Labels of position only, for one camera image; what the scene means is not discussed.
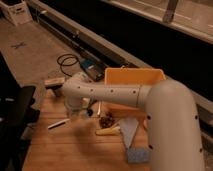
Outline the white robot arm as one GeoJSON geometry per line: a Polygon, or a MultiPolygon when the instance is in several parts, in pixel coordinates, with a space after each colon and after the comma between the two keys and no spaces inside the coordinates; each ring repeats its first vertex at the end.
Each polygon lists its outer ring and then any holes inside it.
{"type": "Polygon", "coordinates": [[[97,84],[79,72],[62,86],[69,112],[84,97],[144,111],[148,119],[150,171],[205,171],[199,117],[191,91],[166,79],[153,85],[97,84]]]}

